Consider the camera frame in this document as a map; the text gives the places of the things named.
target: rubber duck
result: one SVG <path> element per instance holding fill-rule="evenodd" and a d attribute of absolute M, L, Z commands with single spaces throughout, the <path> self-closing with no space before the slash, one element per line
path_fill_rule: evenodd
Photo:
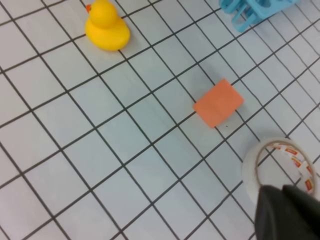
<path fill-rule="evenodd" d="M 89 17 L 84 31 L 94 45 L 106 51 L 117 51 L 129 42 L 130 30 L 111 2 L 96 0 L 85 8 Z"/>

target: blue plastic object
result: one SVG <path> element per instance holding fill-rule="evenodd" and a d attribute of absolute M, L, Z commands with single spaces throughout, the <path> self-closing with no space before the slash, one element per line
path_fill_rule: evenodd
<path fill-rule="evenodd" d="M 226 14 L 234 14 L 232 24 L 238 32 L 244 32 L 251 24 L 282 11 L 298 0 L 219 0 L 221 9 Z"/>

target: orange sponge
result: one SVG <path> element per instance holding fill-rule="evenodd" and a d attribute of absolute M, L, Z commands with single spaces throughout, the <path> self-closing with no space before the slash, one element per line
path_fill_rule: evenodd
<path fill-rule="evenodd" d="M 210 128 L 214 128 L 234 113 L 243 102 L 240 94 L 223 79 L 198 100 L 193 108 Z"/>

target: orange eraser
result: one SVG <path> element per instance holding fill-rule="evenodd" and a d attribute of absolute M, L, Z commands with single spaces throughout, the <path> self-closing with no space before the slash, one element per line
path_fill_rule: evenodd
<path fill-rule="evenodd" d="M 223 79 L 199 99 L 193 108 L 210 128 L 214 128 L 227 119 L 243 102 L 241 95 Z"/>

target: tape roll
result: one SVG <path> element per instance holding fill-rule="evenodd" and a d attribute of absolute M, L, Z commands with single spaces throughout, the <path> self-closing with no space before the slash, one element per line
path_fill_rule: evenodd
<path fill-rule="evenodd" d="M 242 179 L 246 191 L 254 204 L 257 204 L 261 182 L 258 175 L 258 162 L 262 151 L 267 148 L 282 151 L 284 161 L 293 161 L 304 181 L 306 192 L 318 196 L 318 178 L 312 161 L 305 151 L 292 140 L 284 137 L 273 137 L 262 140 L 245 156 L 242 163 Z"/>

